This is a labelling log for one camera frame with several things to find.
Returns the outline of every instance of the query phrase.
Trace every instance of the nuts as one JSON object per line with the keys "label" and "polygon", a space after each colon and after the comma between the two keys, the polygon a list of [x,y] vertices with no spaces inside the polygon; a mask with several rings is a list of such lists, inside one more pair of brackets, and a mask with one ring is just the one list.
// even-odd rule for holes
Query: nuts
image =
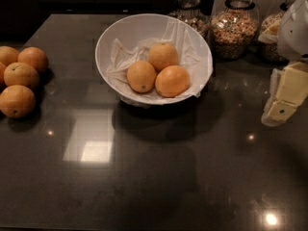
{"label": "nuts", "polygon": [[258,21],[247,11],[226,10],[211,21],[211,38],[216,54],[225,60],[238,59],[253,41]]}

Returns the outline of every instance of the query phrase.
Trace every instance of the bowl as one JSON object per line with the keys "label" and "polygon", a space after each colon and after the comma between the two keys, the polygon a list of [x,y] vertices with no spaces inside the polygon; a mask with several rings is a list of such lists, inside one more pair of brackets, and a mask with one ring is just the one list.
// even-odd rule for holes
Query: bowl
{"label": "bowl", "polygon": [[[191,75],[189,89],[173,98],[162,97],[155,89],[149,93],[136,93],[126,80],[129,65],[136,60],[146,61],[150,46],[158,41],[169,41],[175,45],[179,64]],[[206,40],[183,21],[155,13],[130,15],[112,24],[96,44],[95,61],[104,81],[122,101],[142,107],[198,97],[213,72],[212,54]]]}

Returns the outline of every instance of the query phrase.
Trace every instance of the dark countertop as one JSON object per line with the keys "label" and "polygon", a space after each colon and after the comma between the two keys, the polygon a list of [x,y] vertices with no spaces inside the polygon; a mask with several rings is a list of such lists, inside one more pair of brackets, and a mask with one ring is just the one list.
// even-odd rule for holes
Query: dark countertop
{"label": "dark countertop", "polygon": [[216,60],[199,98],[121,102],[94,49],[121,15],[53,14],[23,46],[50,71],[38,108],[0,115],[0,226],[48,229],[308,230],[308,111],[261,123],[273,65],[251,49]]}

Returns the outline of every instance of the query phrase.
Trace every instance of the white bowl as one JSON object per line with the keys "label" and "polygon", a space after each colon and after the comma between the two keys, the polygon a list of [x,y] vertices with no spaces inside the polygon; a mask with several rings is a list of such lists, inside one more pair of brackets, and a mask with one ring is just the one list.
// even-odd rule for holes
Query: white bowl
{"label": "white bowl", "polygon": [[[185,44],[183,52],[184,48],[190,45],[190,52],[195,54],[196,58],[194,59],[197,59],[197,62],[195,62],[194,67],[190,68],[190,60],[192,58],[191,56],[188,57],[186,53],[188,50],[186,50],[185,58],[182,58],[183,61],[181,60],[182,63],[180,61],[180,65],[186,67],[191,74],[191,87],[177,97],[165,98],[160,96],[155,90],[148,94],[136,93],[130,89],[128,84],[124,83],[124,80],[117,84],[117,78],[113,77],[109,72],[110,66],[114,64],[112,61],[112,54],[114,54],[116,39],[120,41],[127,50],[125,52],[131,52],[136,48],[141,48],[141,41],[147,41],[148,39],[150,42],[160,40],[171,41],[176,47],[177,45],[182,47]],[[135,54],[134,61],[146,60],[146,50],[144,50],[141,55],[142,56],[136,56]],[[111,25],[104,31],[96,44],[95,60],[98,71],[105,82],[120,95],[120,98],[124,102],[144,107],[176,103],[193,95],[198,96],[213,72],[212,54],[205,39],[186,23],[167,15],[154,13],[131,15]],[[128,62],[126,61],[126,65],[121,66],[123,71],[125,71],[125,68],[128,68]],[[120,76],[120,78],[124,78],[123,76],[125,76],[125,74],[122,73]]]}

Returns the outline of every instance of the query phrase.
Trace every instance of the dark background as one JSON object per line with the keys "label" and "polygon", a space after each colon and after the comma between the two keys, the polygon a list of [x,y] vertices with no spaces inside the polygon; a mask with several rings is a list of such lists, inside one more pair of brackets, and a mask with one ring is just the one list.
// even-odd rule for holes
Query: dark background
{"label": "dark background", "polygon": [[[51,13],[162,13],[176,9],[177,0],[0,0],[1,40],[28,39]],[[202,0],[211,14],[214,0]]]}

